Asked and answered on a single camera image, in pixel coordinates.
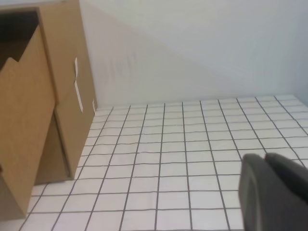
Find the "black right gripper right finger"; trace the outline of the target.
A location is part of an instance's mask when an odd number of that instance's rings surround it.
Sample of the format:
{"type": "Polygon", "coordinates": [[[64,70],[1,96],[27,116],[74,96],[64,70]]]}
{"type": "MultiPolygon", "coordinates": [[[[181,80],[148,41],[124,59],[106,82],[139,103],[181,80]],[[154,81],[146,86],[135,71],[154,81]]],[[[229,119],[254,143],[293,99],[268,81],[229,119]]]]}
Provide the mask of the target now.
{"type": "Polygon", "coordinates": [[[308,203],[308,170],[280,154],[267,153],[264,159],[285,186],[308,203]]]}

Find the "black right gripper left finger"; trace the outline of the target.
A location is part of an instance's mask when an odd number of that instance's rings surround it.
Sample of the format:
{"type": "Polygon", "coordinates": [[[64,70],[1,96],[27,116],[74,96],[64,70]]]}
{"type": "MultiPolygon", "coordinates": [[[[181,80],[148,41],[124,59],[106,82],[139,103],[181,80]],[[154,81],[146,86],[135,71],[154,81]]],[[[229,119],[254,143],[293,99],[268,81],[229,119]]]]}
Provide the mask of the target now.
{"type": "Polygon", "coordinates": [[[239,201],[246,231],[306,231],[308,204],[293,194],[265,157],[245,154],[239,201]]]}

